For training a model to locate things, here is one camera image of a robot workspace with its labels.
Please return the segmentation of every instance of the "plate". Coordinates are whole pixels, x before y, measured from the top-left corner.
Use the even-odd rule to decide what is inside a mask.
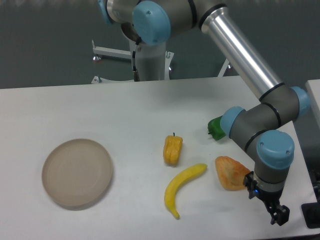
[[[112,160],[102,145],[89,139],[74,139],[59,145],[47,157],[42,184],[56,203],[80,210],[101,199],[112,173]]]

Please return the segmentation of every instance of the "white table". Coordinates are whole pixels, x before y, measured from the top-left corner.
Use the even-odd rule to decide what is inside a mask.
[[[246,190],[226,191],[215,169],[230,156],[254,162],[230,139],[214,141],[208,122],[233,106],[259,104],[238,76],[153,82],[0,90],[1,240],[265,239],[320,233],[308,229],[301,204],[315,202],[292,122],[281,128],[295,142],[281,204],[283,226],[271,225],[262,201]],[[177,167],[165,166],[165,137],[183,137]],[[114,165],[112,184],[96,205],[70,211],[45,192],[41,173],[61,143],[88,138],[102,144]],[[180,220],[164,205],[164,192],[181,170],[206,163],[200,178],[176,196]]]
[[[309,80],[305,86],[310,97],[314,117],[320,128],[320,79]]]

